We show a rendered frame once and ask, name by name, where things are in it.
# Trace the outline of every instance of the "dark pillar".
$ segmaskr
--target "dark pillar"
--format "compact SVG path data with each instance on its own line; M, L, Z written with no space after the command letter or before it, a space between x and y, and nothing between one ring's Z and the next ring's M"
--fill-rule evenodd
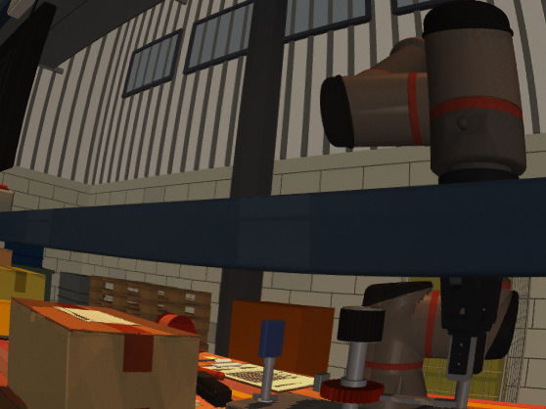
M271 196L288 0L256 0L231 179L231 198ZM215 353L228 356L234 300L261 300L263 271L224 268Z

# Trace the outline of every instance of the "red gear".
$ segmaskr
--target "red gear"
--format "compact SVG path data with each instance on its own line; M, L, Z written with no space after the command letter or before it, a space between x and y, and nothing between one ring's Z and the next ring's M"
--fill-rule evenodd
M320 386L320 395L325 399L339 403L379 402L385 386L368 381L364 387L343 386L341 380L329 380Z

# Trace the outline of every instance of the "ceiling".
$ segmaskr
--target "ceiling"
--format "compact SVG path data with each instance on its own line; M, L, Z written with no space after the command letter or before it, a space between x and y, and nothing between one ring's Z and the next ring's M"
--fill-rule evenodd
M134 19L163 0L48 0L57 7L40 65L56 68L120 25ZM177 0L186 4L188 0ZM37 0L36 8L44 0ZM10 19L0 29L0 44L29 16Z

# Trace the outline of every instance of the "keyboard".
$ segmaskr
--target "keyboard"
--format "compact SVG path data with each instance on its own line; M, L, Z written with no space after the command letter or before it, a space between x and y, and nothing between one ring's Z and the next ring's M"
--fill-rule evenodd
M209 366L208 369L218 370L218 368ZM235 368L222 368L221 371L225 374L226 378L232 381L238 381L243 384L248 384L256 387L261 387L261 380L263 378L263 367L244 364ZM273 385L271 390L274 392L286 392L288 390L301 389L304 387L313 386L315 380L311 377L305 377L303 375L291 374L284 371L273 371Z

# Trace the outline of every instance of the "black monitor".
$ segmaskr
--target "black monitor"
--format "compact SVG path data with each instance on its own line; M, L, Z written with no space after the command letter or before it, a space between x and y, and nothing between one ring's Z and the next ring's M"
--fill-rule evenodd
M42 3L0 45L0 172L15 165L28 98L56 10Z

